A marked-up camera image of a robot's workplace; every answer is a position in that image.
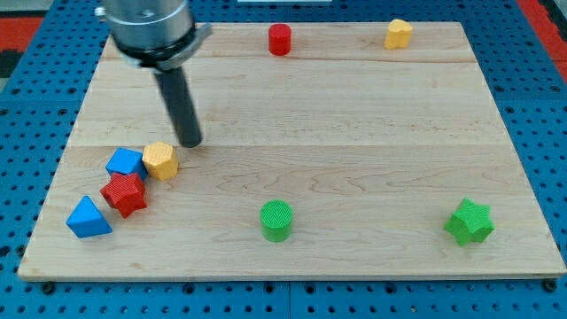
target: red star block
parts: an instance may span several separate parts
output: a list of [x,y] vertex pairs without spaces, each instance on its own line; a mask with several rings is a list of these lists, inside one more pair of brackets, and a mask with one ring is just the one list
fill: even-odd
[[146,208],[144,182],[137,173],[122,175],[113,173],[110,182],[100,190],[110,207],[118,209],[127,218],[137,209]]

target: yellow pentagon block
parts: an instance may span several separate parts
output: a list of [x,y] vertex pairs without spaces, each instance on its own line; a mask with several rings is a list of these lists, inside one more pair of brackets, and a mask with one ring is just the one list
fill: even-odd
[[179,159],[173,146],[163,142],[156,142],[144,147],[142,162],[148,169],[150,176],[165,181],[177,175]]
[[406,48],[414,28],[404,20],[394,19],[388,25],[388,33],[384,41],[386,49]]

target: toy block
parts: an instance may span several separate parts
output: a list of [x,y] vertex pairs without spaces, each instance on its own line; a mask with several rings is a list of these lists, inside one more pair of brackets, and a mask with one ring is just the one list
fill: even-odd
[[414,28],[404,20],[394,19],[388,25],[388,33],[384,41],[386,49],[406,48]]
[[142,162],[142,153],[119,147],[106,164],[109,175],[120,173],[123,175],[138,173],[143,181],[148,171]]
[[66,220],[66,225],[78,238],[103,235],[113,232],[104,216],[100,213],[95,203],[88,196],[84,196],[71,215]]
[[280,199],[270,200],[260,210],[262,235],[271,242],[281,242],[291,234],[293,212],[291,207]]
[[127,218],[135,210],[146,208],[145,186],[136,173],[122,175],[113,173],[110,182],[100,190],[108,205],[118,209],[122,218]]
[[284,56],[291,51],[291,28],[276,23],[268,29],[268,49],[275,56]]
[[445,224],[444,229],[453,234],[460,246],[470,241],[482,243],[494,230],[494,224],[490,219],[490,206],[478,205],[465,198]]
[[177,175],[179,159],[173,146],[156,142],[144,147],[142,162],[150,176],[165,181]]

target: wooden cutting board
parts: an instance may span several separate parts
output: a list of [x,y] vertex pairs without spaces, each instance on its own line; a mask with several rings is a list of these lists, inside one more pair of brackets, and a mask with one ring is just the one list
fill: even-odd
[[[179,175],[149,178],[123,220],[99,195],[121,147],[174,143],[148,70],[106,46],[19,274],[29,281],[408,280],[552,277],[560,253],[458,23],[291,24],[273,57],[266,24],[217,24],[184,66],[205,141]],[[110,235],[65,220],[90,195]],[[496,230],[464,247],[443,225],[468,197]],[[281,198],[290,238],[260,231]]]

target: blue cube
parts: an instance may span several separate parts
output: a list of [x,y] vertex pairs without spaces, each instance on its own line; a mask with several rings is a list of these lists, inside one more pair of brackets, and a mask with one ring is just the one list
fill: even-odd
[[89,196],[84,196],[81,199],[79,205],[77,205],[69,218],[67,218],[66,225],[78,238],[113,232],[113,229]]
[[106,164],[106,171],[109,175],[113,173],[120,173],[122,175],[138,173],[142,181],[148,175],[148,170],[142,162],[142,153],[121,147],[116,149],[114,155],[110,158],[108,164]]

